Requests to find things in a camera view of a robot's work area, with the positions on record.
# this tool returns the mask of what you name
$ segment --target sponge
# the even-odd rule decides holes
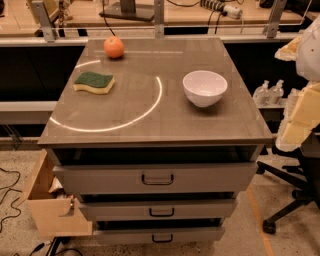
[[[75,91],[88,91],[94,94],[107,94],[115,80],[113,75],[101,75],[95,72],[82,73],[73,84]]]

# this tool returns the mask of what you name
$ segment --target black monitor stand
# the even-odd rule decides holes
[[[101,17],[152,21],[154,17],[153,5],[136,4],[135,0],[120,0],[99,14]]]

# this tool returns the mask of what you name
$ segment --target floor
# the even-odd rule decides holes
[[[18,150],[12,149],[10,140],[0,143],[0,167],[10,172],[20,172],[19,182],[12,188],[22,190],[35,161],[39,157],[36,139],[26,138]],[[281,167],[284,164],[296,164],[295,160],[268,155],[259,160]],[[17,215],[18,210],[10,204],[21,193],[7,189],[17,178],[16,173],[0,172],[0,218]],[[285,256],[320,255],[320,215],[314,203],[310,203],[277,222],[275,235],[265,234],[261,230],[264,218],[271,216],[278,209],[292,200],[292,187],[286,182],[270,175],[255,175],[248,190],[238,196],[238,206],[232,216],[224,222],[226,229],[220,241],[190,242],[174,244],[134,244],[106,245],[99,244],[93,237],[72,238],[60,245],[57,252],[72,248],[85,256]],[[31,255],[32,250],[45,242],[37,232],[26,202],[18,209],[17,218],[3,220],[0,226],[0,256]],[[46,255],[49,245],[32,255]],[[81,255],[69,250],[59,255]]]

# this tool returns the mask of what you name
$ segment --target white bowl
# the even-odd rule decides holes
[[[198,70],[183,78],[183,87],[187,98],[203,108],[217,103],[226,92],[228,83],[217,73]]]

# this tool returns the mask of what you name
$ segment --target cardboard box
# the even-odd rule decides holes
[[[48,192],[54,178],[53,167],[46,151],[42,150],[17,205],[27,200],[42,237],[92,235],[92,222],[87,221],[78,209],[77,199],[74,210],[70,211],[70,198],[56,199],[55,194]]]

